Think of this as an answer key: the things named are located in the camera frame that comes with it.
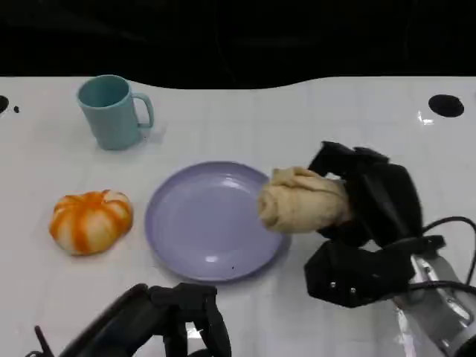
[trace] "lavender plate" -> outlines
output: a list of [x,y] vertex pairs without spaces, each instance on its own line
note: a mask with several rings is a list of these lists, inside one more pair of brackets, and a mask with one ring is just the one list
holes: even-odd
[[255,169],[226,161],[179,171],[147,208],[150,247],[169,269],[194,280],[233,280],[256,271],[284,238],[258,217],[257,197],[267,181]]

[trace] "beige cloth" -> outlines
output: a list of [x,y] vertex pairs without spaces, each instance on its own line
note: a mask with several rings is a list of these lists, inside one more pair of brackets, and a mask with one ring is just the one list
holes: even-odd
[[283,233],[311,232],[351,217],[343,184],[302,167],[275,169],[258,209],[268,229]]

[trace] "white tabletop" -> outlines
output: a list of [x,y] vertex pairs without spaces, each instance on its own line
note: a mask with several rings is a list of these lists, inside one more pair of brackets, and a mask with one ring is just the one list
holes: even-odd
[[[153,259],[143,220],[154,189],[189,164],[232,160],[269,174],[273,167],[306,166],[322,140],[368,146],[408,168],[426,222],[455,214],[476,218],[473,78],[333,78],[254,91],[133,83],[135,91],[151,97],[159,125],[123,152],[97,147],[75,101],[84,80],[0,78],[0,94],[10,100],[0,115],[3,356],[37,349],[35,324],[59,354],[130,286],[181,281]],[[428,108],[434,94],[458,96],[464,114],[453,119],[434,114]],[[132,230],[105,254],[66,255],[47,229],[56,200],[103,189],[131,199]],[[440,232],[448,242],[443,255],[463,279],[472,232],[458,224]],[[294,236],[289,252],[261,274],[218,286],[234,356],[411,356],[390,302],[344,309],[307,295],[303,264],[322,241],[317,234]],[[422,344],[415,340],[422,350],[418,356],[437,356]],[[139,354],[163,355],[160,339]]]

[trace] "orange and white pumpkin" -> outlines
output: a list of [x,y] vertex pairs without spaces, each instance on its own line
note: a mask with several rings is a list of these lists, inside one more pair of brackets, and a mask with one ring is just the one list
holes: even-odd
[[132,227],[132,206],[117,191],[64,196],[54,207],[50,234],[72,255],[105,251]]

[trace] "mug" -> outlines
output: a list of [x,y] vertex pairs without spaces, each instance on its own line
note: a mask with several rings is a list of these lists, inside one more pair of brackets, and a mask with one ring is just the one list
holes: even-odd
[[[149,123],[139,123],[133,98],[144,101]],[[129,83],[111,74],[92,78],[77,92],[77,100],[100,147],[126,149],[142,139],[139,128],[152,128],[154,108],[149,97],[132,93]]]

